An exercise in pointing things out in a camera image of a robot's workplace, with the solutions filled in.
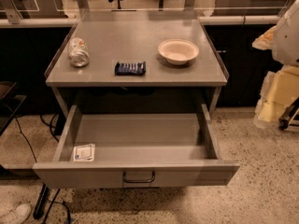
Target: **white bowl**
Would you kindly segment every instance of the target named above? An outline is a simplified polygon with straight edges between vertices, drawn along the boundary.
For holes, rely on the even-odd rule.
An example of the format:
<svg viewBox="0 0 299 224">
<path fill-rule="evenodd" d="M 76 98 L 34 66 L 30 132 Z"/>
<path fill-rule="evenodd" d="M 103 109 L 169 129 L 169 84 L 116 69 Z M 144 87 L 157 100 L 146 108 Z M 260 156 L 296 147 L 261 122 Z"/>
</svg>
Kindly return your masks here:
<svg viewBox="0 0 299 224">
<path fill-rule="evenodd" d="M 182 65 L 196 58 L 199 49 L 190 41 L 170 39 L 162 42 L 158 47 L 159 53 L 171 64 Z"/>
</svg>

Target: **aluminum can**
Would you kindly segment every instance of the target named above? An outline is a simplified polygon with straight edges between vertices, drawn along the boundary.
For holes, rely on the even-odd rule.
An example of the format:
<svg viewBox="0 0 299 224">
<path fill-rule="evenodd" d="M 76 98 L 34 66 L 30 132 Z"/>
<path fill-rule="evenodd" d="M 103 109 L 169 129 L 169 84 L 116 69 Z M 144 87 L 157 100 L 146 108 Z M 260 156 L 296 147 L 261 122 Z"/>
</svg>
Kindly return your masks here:
<svg viewBox="0 0 299 224">
<path fill-rule="evenodd" d="M 68 59 L 76 67 L 82 67 L 89 63 L 87 45 L 82 38 L 73 37 L 69 41 Z"/>
</svg>

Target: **gray metal cart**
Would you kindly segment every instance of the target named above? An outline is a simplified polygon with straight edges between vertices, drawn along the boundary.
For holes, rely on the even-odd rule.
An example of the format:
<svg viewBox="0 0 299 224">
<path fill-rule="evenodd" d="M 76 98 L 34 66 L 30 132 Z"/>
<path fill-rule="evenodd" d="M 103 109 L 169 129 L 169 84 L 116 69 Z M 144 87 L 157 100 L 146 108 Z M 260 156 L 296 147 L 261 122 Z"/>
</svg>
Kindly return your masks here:
<svg viewBox="0 0 299 224">
<path fill-rule="evenodd" d="M 52 162 L 34 165 L 49 188 L 228 184 L 239 163 L 221 158 L 210 119 L 227 73 L 193 11 L 87 12 L 74 36 L 89 65 L 71 66 L 65 43 L 47 73 L 67 118 Z M 192 41 L 199 56 L 169 64 L 157 48 L 170 38 Z M 115 76 L 118 61 L 146 62 L 147 73 Z M 74 162 L 73 148 L 89 143 L 94 161 Z"/>
</svg>

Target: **white shoe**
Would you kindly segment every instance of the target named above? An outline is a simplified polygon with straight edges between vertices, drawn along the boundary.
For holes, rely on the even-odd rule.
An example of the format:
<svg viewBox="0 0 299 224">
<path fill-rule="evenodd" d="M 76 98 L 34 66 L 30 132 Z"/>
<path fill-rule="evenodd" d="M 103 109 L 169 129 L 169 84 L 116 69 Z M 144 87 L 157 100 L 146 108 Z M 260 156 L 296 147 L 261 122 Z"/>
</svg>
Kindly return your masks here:
<svg viewBox="0 0 299 224">
<path fill-rule="evenodd" d="M 0 224 L 22 224 L 31 214 L 30 204 L 21 204 L 15 210 L 0 217 Z"/>
</svg>

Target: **speckled floor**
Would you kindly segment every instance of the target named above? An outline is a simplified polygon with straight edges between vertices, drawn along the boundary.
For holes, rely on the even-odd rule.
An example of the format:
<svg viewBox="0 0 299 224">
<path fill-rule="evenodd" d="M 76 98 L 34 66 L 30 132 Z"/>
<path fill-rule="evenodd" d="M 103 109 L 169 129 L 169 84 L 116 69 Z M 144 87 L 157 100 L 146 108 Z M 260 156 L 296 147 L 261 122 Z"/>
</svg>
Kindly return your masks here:
<svg viewBox="0 0 299 224">
<path fill-rule="evenodd" d="M 228 186 L 162 189 L 62 189 L 75 223 L 269 223 L 299 220 L 299 129 L 257 129 L 254 108 L 218 108 L 213 116 L 221 154 L 241 167 Z M 56 147 L 37 116 L 19 118 L 38 161 Z M 32 163 L 17 124 L 0 137 L 0 160 Z M 0 213 L 19 203 L 35 206 L 42 183 L 0 181 Z M 56 189 L 50 193 L 50 199 Z M 64 223 L 66 211 L 55 204 L 47 223 Z M 41 223 L 30 216 L 25 223 Z"/>
</svg>

